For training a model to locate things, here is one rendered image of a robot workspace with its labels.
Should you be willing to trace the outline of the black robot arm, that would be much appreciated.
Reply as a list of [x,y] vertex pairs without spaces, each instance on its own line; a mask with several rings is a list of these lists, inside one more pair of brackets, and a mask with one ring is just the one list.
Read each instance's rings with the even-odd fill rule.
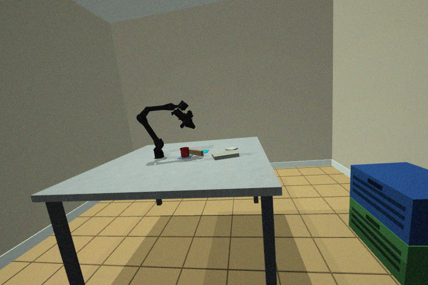
[[[178,107],[178,108],[177,108]],[[145,129],[147,130],[147,132],[149,133],[149,135],[151,136],[151,138],[153,139],[153,142],[155,144],[155,148],[154,148],[154,159],[158,159],[158,158],[163,158],[164,154],[163,151],[161,150],[162,147],[164,146],[164,142],[162,141],[162,139],[159,139],[156,134],[154,133],[154,131],[152,130],[152,128],[150,127],[150,125],[148,124],[147,121],[147,114],[150,111],[159,111],[159,110],[169,110],[172,111],[175,108],[177,108],[176,110],[174,110],[173,112],[171,112],[171,115],[175,114],[177,117],[179,117],[182,114],[182,111],[185,110],[188,107],[188,105],[182,100],[180,102],[179,105],[174,105],[172,103],[169,104],[165,104],[165,105],[161,105],[161,106],[151,106],[151,107],[145,107],[143,109],[143,111],[137,115],[137,120],[145,127]],[[182,110],[182,111],[181,111]],[[183,115],[184,119],[186,120],[187,117],[192,115],[192,111],[187,111],[186,114]]]

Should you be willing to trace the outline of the tan flat bar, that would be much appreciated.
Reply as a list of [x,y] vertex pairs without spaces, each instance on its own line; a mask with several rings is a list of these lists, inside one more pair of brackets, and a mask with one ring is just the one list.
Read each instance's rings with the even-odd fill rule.
[[202,150],[189,149],[189,154],[193,154],[193,155],[197,155],[197,156],[203,156],[203,151]]

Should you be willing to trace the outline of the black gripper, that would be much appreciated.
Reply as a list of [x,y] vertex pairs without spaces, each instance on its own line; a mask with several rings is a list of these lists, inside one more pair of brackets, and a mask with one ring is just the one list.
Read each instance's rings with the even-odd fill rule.
[[180,125],[180,127],[181,128],[183,128],[184,126],[185,127],[189,127],[189,128],[192,128],[192,129],[194,129],[195,128],[195,125],[194,125],[194,123],[192,122],[192,117],[193,117],[193,115],[191,115],[191,116],[189,116],[189,117],[187,117],[187,119],[185,120],[184,119],[184,117],[183,117],[183,115],[184,115],[185,113],[182,113],[178,118],[179,118],[179,120],[181,120],[182,121],[182,124]]

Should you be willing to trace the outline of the red cup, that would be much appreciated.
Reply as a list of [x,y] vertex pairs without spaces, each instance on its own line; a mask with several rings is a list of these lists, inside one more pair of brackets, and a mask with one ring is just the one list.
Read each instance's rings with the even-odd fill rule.
[[189,147],[180,148],[181,157],[186,158],[189,157]]

